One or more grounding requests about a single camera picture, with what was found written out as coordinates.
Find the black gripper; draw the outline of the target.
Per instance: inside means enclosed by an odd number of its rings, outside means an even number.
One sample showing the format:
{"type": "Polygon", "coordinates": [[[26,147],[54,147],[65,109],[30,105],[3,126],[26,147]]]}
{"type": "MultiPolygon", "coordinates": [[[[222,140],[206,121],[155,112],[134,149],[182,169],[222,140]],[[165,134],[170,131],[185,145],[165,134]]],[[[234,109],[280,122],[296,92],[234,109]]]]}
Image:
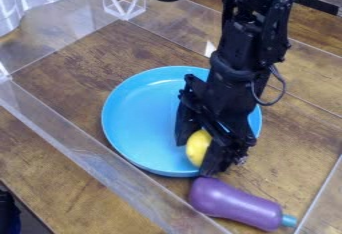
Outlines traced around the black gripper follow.
{"type": "Polygon", "coordinates": [[[210,64],[206,80],[193,74],[185,76],[175,120],[178,146],[183,146],[201,129],[213,137],[199,169],[199,175],[206,177],[240,163],[257,144],[249,116],[260,104],[270,77],[269,69],[227,59],[218,52],[213,53],[210,64]]]}

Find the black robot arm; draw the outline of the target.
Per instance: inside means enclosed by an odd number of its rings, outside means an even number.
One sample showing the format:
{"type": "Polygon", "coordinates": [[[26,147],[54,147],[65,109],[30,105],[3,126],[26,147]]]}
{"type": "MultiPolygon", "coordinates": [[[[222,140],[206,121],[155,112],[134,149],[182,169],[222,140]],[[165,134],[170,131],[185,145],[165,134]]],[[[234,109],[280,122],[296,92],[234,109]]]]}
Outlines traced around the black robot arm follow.
{"type": "Polygon", "coordinates": [[[175,140],[186,144],[199,130],[211,142],[199,174],[213,176],[249,156],[257,137],[249,124],[268,81],[280,79],[276,64],[290,48],[288,22],[294,0],[222,0],[222,37],[210,57],[209,77],[185,76],[179,91],[175,140]]]}

